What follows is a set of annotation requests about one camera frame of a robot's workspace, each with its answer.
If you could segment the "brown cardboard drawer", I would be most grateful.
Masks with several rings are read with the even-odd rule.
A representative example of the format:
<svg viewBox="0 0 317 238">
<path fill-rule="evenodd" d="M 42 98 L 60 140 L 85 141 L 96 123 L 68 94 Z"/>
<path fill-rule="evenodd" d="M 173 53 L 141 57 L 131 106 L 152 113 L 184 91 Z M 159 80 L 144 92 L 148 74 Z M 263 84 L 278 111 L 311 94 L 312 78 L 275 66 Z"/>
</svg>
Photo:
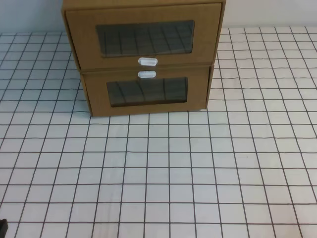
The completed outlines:
<svg viewBox="0 0 317 238">
<path fill-rule="evenodd" d="M 62 14 L 82 71 L 210 64 L 215 60 L 223 0 L 66 0 Z"/>
</svg>

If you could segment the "lower brown cardboard shoebox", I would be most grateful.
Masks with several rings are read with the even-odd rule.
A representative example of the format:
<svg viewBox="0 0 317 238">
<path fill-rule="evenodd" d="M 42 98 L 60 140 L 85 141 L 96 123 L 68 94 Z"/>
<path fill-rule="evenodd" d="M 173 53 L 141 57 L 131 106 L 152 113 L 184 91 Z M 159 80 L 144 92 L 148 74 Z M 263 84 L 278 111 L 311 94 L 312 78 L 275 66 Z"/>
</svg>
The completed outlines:
<svg viewBox="0 0 317 238">
<path fill-rule="evenodd" d="M 150 70 L 157 73 L 155 78 L 141 79 L 135 69 L 82 73 L 91 115 L 107 117 L 207 108 L 213 66 Z"/>
</svg>

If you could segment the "black object at left edge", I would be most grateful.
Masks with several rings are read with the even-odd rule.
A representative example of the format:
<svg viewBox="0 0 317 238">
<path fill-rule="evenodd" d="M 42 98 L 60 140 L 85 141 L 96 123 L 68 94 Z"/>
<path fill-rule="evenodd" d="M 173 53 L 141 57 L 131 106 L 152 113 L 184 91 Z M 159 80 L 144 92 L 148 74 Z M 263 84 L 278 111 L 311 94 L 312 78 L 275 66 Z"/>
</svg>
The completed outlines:
<svg viewBox="0 0 317 238">
<path fill-rule="evenodd" d="M 3 232 L 4 230 L 8 229 L 7 219 L 0 220 L 0 231 Z"/>
</svg>

